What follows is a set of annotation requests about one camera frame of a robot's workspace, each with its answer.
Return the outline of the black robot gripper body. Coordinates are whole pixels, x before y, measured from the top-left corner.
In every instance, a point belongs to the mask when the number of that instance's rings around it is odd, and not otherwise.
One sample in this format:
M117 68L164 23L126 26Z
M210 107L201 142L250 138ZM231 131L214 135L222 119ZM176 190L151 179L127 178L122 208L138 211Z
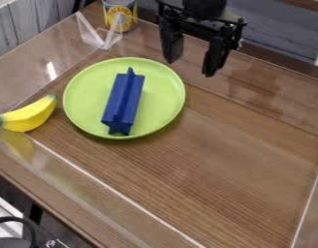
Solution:
M202 35L221 34L231 41L231 48L241 47L245 18L226 7L227 0L158 0L159 16L179 22L188 33L202 28Z

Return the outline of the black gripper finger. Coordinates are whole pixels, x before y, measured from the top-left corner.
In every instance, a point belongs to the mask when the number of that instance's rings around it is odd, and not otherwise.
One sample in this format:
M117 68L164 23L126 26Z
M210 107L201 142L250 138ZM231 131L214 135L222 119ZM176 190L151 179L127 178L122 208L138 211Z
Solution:
M209 50L205 54L202 74L210 78L222 68L230 51L230 41L222 36L214 36L210 40Z
M166 61L172 64L179 60L183 52L183 34L179 30L179 24L160 18L159 32L163 55Z

